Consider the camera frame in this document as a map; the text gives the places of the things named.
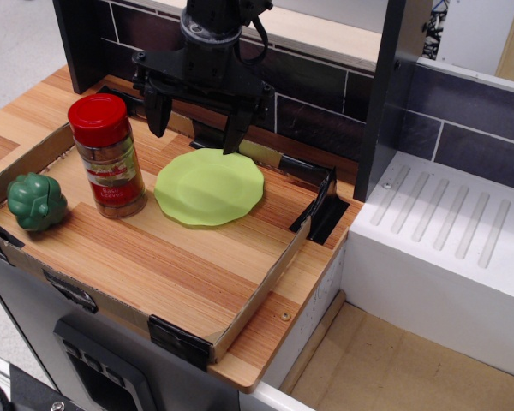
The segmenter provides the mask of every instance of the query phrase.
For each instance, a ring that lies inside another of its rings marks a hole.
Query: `cardboard floor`
[[[317,411],[514,411],[514,377],[345,303],[291,396]]]

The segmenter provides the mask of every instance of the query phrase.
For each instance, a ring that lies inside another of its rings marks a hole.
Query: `gray floor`
[[[51,0],[0,0],[0,108],[65,63]],[[1,306],[0,357],[47,381]]]

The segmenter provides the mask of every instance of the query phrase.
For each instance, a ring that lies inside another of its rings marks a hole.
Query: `red cap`
[[[68,116],[76,140],[87,147],[116,144],[131,129],[126,104],[113,94],[81,98],[72,104]]]

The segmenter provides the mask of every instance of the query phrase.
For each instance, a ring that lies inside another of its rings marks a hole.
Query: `screw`
[[[62,402],[54,402],[53,405],[51,406],[51,410],[50,411],[64,411],[65,409],[65,404],[63,404]]]

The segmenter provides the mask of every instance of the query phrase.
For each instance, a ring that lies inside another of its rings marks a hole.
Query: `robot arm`
[[[134,54],[134,88],[144,98],[154,134],[164,134],[172,100],[178,99],[227,115],[224,154],[238,149],[249,126],[265,119],[274,95],[270,85],[244,67],[264,58],[267,38],[259,15],[271,8],[267,0],[188,0],[181,15],[184,48]],[[265,49],[247,62],[240,57],[239,38],[250,22]]]

